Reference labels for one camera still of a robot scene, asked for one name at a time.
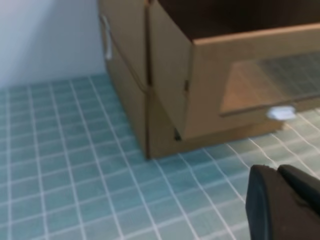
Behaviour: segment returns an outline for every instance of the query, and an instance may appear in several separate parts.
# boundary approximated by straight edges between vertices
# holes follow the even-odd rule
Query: teal tile floor
[[[146,161],[106,75],[0,91],[0,240],[249,240],[249,168],[320,176],[317,110]]]

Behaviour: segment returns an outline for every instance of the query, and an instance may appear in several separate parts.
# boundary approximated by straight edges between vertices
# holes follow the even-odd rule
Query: black plastic object
[[[291,165],[281,165],[278,172],[294,191],[320,215],[320,180]]]
[[[320,216],[270,167],[251,167],[245,208],[251,240],[320,239]]]

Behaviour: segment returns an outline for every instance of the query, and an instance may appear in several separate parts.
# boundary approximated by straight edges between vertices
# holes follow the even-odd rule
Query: white wall
[[[0,88],[105,71],[96,0],[0,0]]]

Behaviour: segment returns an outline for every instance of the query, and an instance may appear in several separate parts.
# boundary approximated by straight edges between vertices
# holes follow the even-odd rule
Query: cardboard cabinet
[[[320,106],[320,2],[282,1],[100,0],[106,66],[148,157],[275,131],[272,106]]]
[[[272,106],[319,106],[320,2],[290,3],[151,4],[152,83],[183,139],[259,123]]]

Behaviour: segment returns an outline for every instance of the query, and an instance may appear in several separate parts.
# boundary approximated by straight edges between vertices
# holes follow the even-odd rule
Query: white handle
[[[296,118],[296,109],[293,106],[274,106],[269,109],[267,116],[279,121],[290,120]]]
[[[106,51],[105,51],[105,59],[106,60],[111,60],[112,59],[112,38],[111,38],[111,34],[110,34],[110,25],[108,23],[108,20],[106,18],[106,16],[104,15],[100,15],[102,20],[103,20],[103,23],[104,23],[104,26],[105,26],[105,37],[106,37]]]

